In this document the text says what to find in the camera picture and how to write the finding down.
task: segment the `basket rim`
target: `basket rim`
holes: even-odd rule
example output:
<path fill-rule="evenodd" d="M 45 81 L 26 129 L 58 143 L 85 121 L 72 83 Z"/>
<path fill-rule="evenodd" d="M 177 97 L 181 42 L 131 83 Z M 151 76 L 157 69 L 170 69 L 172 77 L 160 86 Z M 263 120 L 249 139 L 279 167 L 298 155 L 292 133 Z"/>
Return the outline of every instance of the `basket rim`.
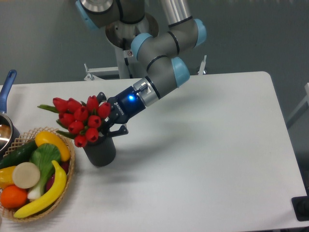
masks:
<path fill-rule="evenodd" d="M 41 131 L 49 131 L 52 132 L 54 134 L 56 134 L 57 136 L 59 136 L 61 138 L 61 140 L 67 145 L 67 147 L 69 148 L 70 154 L 71 154 L 71 158 L 70 158 L 70 165 L 69 165 L 69 172 L 67 174 L 67 183 L 66 186 L 62 192 L 62 194 L 60 195 L 60 197 L 52 204 L 52 206 L 47 209 L 46 211 L 44 211 L 43 213 L 38 213 L 38 214 L 34 214 L 33 216 L 29 216 L 26 218 L 15 218 L 13 215 L 16 212 L 16 210 L 9 210 L 4 208 L 1 203 L 0 203 L 0 216 L 7 218 L 11 221 L 15 221 L 15 222 L 31 222 L 31 221 L 35 221 L 38 220 L 46 215 L 48 215 L 49 213 L 51 213 L 54 209 L 56 209 L 58 207 L 58 205 L 60 204 L 60 202 L 62 201 L 62 199 L 64 198 L 67 189 L 70 185 L 73 173 L 74 173 L 74 169 L 75 169 L 75 149 L 74 149 L 74 145 L 71 141 L 71 139 L 62 136 L 61 134 L 58 134 L 56 131 L 58 129 L 54 129 L 54 128 L 50 128 L 50 127 L 40 127 L 40 128 L 34 128 L 32 130 L 29 130 L 28 132 L 25 132 L 23 134 L 21 134 L 18 138 L 15 139 L 15 141 L 11 144 L 11 146 L 8 148 L 8 150 L 5 152 L 4 156 L 9 155 L 12 151 L 14 151 L 16 148 L 18 148 L 19 146 L 21 146 L 22 144 L 31 142 L 34 140 L 35 135 Z"/>

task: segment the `blue led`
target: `blue led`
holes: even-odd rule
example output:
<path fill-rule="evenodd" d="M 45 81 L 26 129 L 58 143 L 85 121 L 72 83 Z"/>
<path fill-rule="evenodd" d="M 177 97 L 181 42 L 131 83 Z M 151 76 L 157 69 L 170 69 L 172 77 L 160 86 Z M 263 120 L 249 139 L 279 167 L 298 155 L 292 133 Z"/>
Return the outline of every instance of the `blue led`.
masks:
<path fill-rule="evenodd" d="M 134 101 L 135 100 L 135 97 L 133 95 L 129 95 L 128 98 L 129 98 L 130 101 Z"/>

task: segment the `blue pot handle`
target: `blue pot handle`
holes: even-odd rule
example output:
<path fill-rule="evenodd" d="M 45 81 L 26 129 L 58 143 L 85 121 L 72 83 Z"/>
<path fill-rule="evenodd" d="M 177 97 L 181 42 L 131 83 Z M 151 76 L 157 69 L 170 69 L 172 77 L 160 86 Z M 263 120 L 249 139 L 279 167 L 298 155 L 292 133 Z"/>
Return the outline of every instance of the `blue pot handle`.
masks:
<path fill-rule="evenodd" d="M 0 92 L 0 112 L 6 113 L 6 102 L 9 92 L 17 75 L 16 70 L 10 70 L 8 76 L 5 79 L 4 85 Z"/>

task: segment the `dark gray vase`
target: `dark gray vase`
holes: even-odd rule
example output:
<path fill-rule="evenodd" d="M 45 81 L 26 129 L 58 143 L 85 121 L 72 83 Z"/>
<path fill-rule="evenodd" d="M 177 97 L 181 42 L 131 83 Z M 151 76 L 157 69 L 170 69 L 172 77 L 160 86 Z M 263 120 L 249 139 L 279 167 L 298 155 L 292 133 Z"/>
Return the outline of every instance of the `dark gray vase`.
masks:
<path fill-rule="evenodd" d="M 110 164 L 116 156 L 116 148 L 112 138 L 99 137 L 94 143 L 88 143 L 84 151 L 90 162 L 97 167 Z"/>

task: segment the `fruit basket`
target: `fruit basket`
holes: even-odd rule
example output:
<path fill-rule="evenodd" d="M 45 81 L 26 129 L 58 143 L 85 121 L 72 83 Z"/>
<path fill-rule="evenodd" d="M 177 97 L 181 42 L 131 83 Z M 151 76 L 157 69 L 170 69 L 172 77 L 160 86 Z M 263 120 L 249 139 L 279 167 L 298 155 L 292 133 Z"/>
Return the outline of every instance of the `fruit basket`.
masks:
<path fill-rule="evenodd" d="M 1 203 L 0 203 L 0 213 L 1 216 L 3 216 L 4 218 L 7 218 L 9 220 L 15 221 L 15 222 L 30 222 L 30 221 L 35 221 L 38 220 L 46 215 L 48 215 L 50 212 L 52 212 L 62 201 L 63 197 L 65 196 L 67 189 L 70 185 L 71 179 L 72 179 L 72 175 L 74 173 L 74 167 L 75 167 L 75 152 L 74 152 L 74 145 L 71 142 L 71 139 L 66 138 L 64 136 L 61 136 L 60 134 L 58 134 L 56 131 L 57 129 L 53 129 L 53 128 L 49 128 L 49 127 L 45 127 L 45 128 L 35 128 L 33 130 L 30 130 L 29 132 L 25 132 L 24 134 L 20 135 L 19 138 L 16 138 L 15 141 L 12 143 L 11 147 L 6 151 L 5 156 L 9 156 L 11 154 L 11 152 L 13 152 L 14 150 L 16 150 L 18 147 L 20 147 L 23 144 L 29 143 L 31 141 L 33 141 L 36 137 L 36 135 L 41 132 L 41 131 L 48 131 L 51 132 L 55 135 L 57 135 L 64 143 L 65 145 L 68 147 L 69 151 L 70 151 L 70 164 L 69 164 L 69 171 L 67 173 L 67 182 L 65 184 L 64 190 L 61 193 L 60 197 L 54 202 L 52 203 L 49 207 L 47 207 L 46 209 L 33 214 L 29 217 L 25 217 L 25 218 L 15 218 L 14 217 L 14 213 L 17 211 L 13 210 L 13 209 L 7 209 L 4 208 Z M 0 188 L 0 198 L 1 198 L 1 194 L 2 194 L 3 189 Z"/>

